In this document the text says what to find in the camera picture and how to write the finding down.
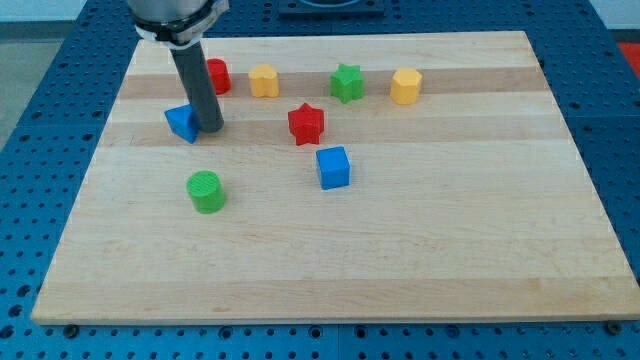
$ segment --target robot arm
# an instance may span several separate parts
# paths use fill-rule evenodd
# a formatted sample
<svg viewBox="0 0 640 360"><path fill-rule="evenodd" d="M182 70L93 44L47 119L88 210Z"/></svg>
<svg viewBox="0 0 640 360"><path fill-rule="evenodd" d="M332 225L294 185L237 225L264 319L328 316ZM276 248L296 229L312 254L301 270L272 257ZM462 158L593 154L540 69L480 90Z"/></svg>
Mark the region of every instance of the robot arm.
<svg viewBox="0 0 640 360"><path fill-rule="evenodd" d="M127 3L138 34L171 50L200 130L220 130L224 121L200 39L229 9L228 0L127 0Z"/></svg>

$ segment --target yellow hexagonal prism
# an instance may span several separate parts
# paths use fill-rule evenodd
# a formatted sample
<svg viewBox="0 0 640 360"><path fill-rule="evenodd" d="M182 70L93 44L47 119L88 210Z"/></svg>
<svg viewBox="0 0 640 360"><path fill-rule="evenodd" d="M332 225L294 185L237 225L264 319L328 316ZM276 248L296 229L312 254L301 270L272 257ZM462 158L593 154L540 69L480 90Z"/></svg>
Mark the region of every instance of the yellow hexagonal prism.
<svg viewBox="0 0 640 360"><path fill-rule="evenodd" d="M422 74L413 68L398 69L391 79L391 99L400 105L410 105L418 100L422 89Z"/></svg>
<svg viewBox="0 0 640 360"><path fill-rule="evenodd" d="M269 64L258 64L249 72L251 94L254 97L278 97L278 72Z"/></svg>

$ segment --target blue cube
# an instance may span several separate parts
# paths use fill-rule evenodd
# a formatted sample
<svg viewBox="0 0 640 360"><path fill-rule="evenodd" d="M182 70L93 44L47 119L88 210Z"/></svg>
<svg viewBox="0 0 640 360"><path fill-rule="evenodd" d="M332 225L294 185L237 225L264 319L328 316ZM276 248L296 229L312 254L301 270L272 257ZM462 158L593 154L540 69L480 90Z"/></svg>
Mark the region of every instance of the blue cube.
<svg viewBox="0 0 640 360"><path fill-rule="evenodd" d="M318 177L322 190L349 185L351 165L344 147L337 146L316 151Z"/></svg>
<svg viewBox="0 0 640 360"><path fill-rule="evenodd" d="M174 134L193 144L198 138L198 121L190 104L164 112Z"/></svg>

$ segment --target blue pegboard table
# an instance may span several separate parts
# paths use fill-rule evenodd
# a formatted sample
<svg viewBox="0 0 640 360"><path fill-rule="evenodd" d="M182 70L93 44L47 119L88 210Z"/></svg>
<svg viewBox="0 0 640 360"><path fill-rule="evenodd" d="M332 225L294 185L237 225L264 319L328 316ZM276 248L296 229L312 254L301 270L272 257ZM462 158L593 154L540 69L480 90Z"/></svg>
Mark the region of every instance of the blue pegboard table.
<svg viewBox="0 0 640 360"><path fill-rule="evenodd" d="M273 0L231 5L208 36L525 30L640 275L640 84L587 0L387 0L383 16L288 19ZM640 359L640 322L82 327L75 338L35 325L137 40L124 0L87 1L0 155L0 359Z"/></svg>

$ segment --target light wood surface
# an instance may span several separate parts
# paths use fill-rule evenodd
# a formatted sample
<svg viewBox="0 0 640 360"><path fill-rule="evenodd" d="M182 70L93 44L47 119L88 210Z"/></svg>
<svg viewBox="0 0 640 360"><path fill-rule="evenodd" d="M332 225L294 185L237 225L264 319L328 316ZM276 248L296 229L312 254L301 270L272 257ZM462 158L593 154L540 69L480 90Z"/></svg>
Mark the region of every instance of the light wood surface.
<svg viewBox="0 0 640 360"><path fill-rule="evenodd" d="M633 319L640 289L521 32L207 39L233 89L188 145L162 112L185 94L141 42L32 314L42 324ZM281 97L251 97L258 62ZM365 97L328 96L338 63ZM424 75L414 105L396 68ZM287 112L326 112L295 146ZM321 191L316 150L344 145L350 186ZM227 202L195 212L194 172Z"/></svg>

